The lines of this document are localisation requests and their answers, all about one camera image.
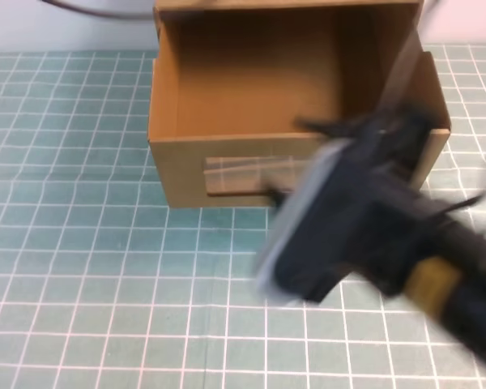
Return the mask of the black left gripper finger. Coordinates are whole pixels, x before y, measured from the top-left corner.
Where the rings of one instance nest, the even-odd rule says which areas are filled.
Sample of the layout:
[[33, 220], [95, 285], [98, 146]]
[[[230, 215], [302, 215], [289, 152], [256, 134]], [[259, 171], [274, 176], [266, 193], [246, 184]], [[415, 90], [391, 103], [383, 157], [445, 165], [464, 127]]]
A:
[[308, 118], [296, 118], [295, 126], [324, 136], [339, 136], [340, 124], [337, 122], [324, 122]]

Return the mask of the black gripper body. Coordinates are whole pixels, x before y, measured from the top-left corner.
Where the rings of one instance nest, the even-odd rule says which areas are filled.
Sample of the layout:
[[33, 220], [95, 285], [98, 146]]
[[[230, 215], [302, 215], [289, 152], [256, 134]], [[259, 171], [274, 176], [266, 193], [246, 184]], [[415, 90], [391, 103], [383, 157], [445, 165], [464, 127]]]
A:
[[319, 303], [353, 272], [396, 295], [418, 263], [449, 253], [445, 207], [410, 184], [435, 117], [381, 109], [337, 123], [340, 135], [323, 135], [326, 143], [275, 207], [256, 257], [256, 287], [279, 304]]

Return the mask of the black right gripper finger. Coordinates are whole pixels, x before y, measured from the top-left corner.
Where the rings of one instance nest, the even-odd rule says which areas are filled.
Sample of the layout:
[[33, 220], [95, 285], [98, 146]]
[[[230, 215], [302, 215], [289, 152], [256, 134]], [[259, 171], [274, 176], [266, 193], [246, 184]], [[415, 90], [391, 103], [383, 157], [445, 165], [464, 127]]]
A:
[[279, 188], [268, 188], [266, 190], [266, 196], [272, 207], [281, 207], [288, 198], [288, 192]]

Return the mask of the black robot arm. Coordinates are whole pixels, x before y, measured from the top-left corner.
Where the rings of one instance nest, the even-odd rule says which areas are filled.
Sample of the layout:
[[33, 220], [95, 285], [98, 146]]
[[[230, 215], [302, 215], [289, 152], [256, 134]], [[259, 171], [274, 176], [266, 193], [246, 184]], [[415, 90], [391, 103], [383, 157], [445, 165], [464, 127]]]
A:
[[275, 222], [258, 253], [255, 281], [265, 298], [320, 303], [351, 273], [386, 297], [405, 296], [486, 363], [486, 237], [410, 186], [436, 121], [413, 105], [345, 122], [299, 118], [324, 136], [291, 191], [263, 190]]

